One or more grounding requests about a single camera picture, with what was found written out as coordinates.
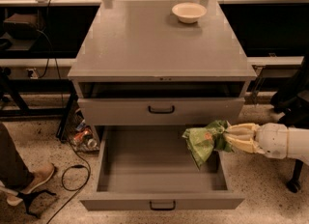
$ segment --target concrete floor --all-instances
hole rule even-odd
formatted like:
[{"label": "concrete floor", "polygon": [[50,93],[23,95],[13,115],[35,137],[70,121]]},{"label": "concrete floor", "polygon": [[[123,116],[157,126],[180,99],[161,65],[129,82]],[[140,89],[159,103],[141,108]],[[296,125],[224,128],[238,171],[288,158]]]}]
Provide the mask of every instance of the concrete floor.
[{"label": "concrete floor", "polygon": [[[239,115],[239,124],[254,122],[265,124],[276,122],[268,104],[245,105]],[[54,177],[39,189],[49,189],[57,196],[42,195],[36,199],[31,210],[39,213],[41,219],[26,215],[24,206],[10,207],[6,196],[0,192],[0,223],[47,223],[51,216],[71,197],[74,192],[64,189],[61,177],[64,171],[82,161],[74,154],[68,143],[55,138],[60,120],[35,119],[4,121],[21,156],[30,170],[51,161],[58,168]],[[81,154],[89,161],[92,175],[85,188],[73,198],[50,223],[169,223],[169,224],[217,224],[217,223],[264,223],[288,224],[309,223],[308,166],[301,174],[302,189],[294,194],[285,183],[293,173],[292,159],[267,159],[259,154],[235,152],[226,154],[230,184],[234,192],[243,194],[245,200],[235,210],[174,210],[174,211],[87,211],[78,196],[91,192],[95,187],[94,176],[98,169],[97,154]],[[71,170],[66,174],[66,186],[77,187],[86,177],[83,169]]]}]

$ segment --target pants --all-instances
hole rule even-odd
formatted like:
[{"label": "pants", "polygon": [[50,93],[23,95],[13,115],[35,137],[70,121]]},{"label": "pants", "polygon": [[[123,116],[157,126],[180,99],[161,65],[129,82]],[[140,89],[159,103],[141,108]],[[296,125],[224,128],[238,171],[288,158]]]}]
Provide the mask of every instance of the pants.
[{"label": "pants", "polygon": [[25,188],[33,178],[8,130],[0,123],[0,181],[5,187],[18,191]]}]

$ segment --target closed drawer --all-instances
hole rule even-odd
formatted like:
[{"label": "closed drawer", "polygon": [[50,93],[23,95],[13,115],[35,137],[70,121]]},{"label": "closed drawer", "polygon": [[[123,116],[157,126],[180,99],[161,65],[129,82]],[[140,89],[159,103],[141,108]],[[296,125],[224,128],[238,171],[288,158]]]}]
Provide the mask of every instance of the closed drawer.
[{"label": "closed drawer", "polygon": [[232,210],[243,201],[230,189],[224,154],[197,169],[184,126],[107,129],[96,191],[80,197],[87,210]]},{"label": "closed drawer", "polygon": [[81,98],[78,101],[88,124],[185,125],[238,118],[243,98]]}]

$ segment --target shoe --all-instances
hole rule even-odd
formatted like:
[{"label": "shoe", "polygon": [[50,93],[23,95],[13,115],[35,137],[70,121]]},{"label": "shoe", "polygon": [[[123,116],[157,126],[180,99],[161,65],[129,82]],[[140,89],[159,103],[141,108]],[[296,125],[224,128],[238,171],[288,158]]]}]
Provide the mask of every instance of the shoe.
[{"label": "shoe", "polygon": [[[34,178],[30,184],[22,189],[20,192],[24,194],[30,194],[40,185],[48,182],[55,172],[55,166],[52,163],[47,163],[42,168],[33,172]],[[23,200],[21,198],[15,197],[12,194],[7,193],[7,203],[11,206],[19,205]]]}]

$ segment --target black handle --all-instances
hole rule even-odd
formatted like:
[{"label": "black handle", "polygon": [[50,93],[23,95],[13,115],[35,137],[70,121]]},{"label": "black handle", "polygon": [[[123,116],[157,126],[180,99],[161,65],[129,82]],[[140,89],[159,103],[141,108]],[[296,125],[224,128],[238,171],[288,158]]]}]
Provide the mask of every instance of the black handle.
[{"label": "black handle", "polygon": [[155,108],[152,108],[151,106],[148,106],[148,111],[152,114],[171,114],[175,112],[175,106],[172,105],[168,109],[155,109]]},{"label": "black handle", "polygon": [[149,202],[149,205],[150,205],[151,210],[154,210],[154,211],[171,211],[176,208],[175,200],[173,201],[173,206],[171,208],[154,208],[154,204],[152,201]]}]

